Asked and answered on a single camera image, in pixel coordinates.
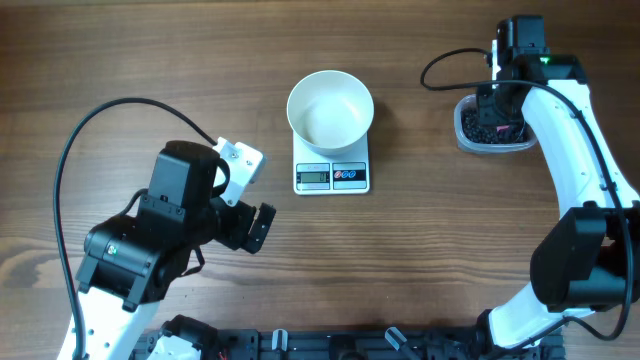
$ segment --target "digital scale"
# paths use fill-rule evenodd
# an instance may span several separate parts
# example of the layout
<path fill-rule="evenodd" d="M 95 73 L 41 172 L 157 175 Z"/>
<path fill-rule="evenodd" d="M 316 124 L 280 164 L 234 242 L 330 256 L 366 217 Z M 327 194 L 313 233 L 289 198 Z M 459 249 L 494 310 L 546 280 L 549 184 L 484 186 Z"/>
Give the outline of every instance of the digital scale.
<path fill-rule="evenodd" d="M 293 191 L 298 195 L 364 194 L 369 191 L 367 136 L 346 153 L 320 155 L 293 134 Z"/>

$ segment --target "plastic container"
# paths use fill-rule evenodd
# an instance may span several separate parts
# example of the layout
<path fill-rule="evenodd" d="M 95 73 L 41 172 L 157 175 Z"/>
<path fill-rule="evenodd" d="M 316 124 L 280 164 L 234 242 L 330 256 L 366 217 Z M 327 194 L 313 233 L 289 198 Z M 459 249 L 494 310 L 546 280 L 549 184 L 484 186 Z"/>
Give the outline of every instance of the plastic container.
<path fill-rule="evenodd" d="M 513 151 L 521 151 L 528 149 L 538 142 L 536 134 L 533 133 L 531 127 L 527 127 L 528 141 L 517 144 L 478 144 L 472 142 L 464 134 L 462 130 L 462 111 L 466 109 L 476 108 L 476 95 L 465 96 L 460 100 L 453 113 L 453 126 L 458 138 L 458 147 L 462 151 L 474 154 L 504 154 Z"/>

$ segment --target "wooden table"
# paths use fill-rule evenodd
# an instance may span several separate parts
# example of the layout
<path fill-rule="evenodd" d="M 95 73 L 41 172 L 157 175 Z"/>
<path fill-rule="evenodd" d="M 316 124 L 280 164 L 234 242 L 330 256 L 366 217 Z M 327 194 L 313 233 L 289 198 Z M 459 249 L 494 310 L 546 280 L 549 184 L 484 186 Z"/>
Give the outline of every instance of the wooden table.
<path fill-rule="evenodd" d="M 152 327 L 176 314 L 259 330 L 473 323 L 527 283 L 531 253 L 558 219 L 555 190 L 539 147 L 459 151 L 453 108 L 472 91 L 428 93 L 420 71 L 443 52 L 489 48 L 501 19 L 543 14 L 548 46 L 586 68 L 602 131 L 638 186 L 638 10 L 631 1 L 497 0 L 1 9 L 0 358 L 53 358 L 62 344 L 70 311 L 52 225 L 55 166 L 80 118 L 123 96 L 164 101 L 214 138 L 261 149 L 269 164 L 244 199 L 278 209 L 259 254 L 205 246 L 207 266 L 172 284 Z M 285 104 L 321 69 L 355 75 L 375 98 L 368 195 L 292 191 Z M 488 77 L 472 54 L 438 65 L 430 81 Z M 88 230 L 147 186 L 172 139 L 203 142 L 142 105 L 109 110 L 83 131 L 62 185 L 73 269 Z M 590 321 L 609 331 L 617 316 Z M 614 343 L 576 326 L 565 333 L 571 359 L 637 358 L 640 307 Z"/>

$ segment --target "white bowl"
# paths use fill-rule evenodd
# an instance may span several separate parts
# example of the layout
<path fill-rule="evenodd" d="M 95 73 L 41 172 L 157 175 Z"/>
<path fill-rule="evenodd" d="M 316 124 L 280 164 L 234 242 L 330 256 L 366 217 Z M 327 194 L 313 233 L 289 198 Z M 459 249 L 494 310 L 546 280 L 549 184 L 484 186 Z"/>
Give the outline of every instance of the white bowl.
<path fill-rule="evenodd" d="M 313 152 L 346 152 L 373 122 L 373 98 L 364 84 L 342 71 L 308 75 L 291 90 L 287 118 L 293 132 Z"/>

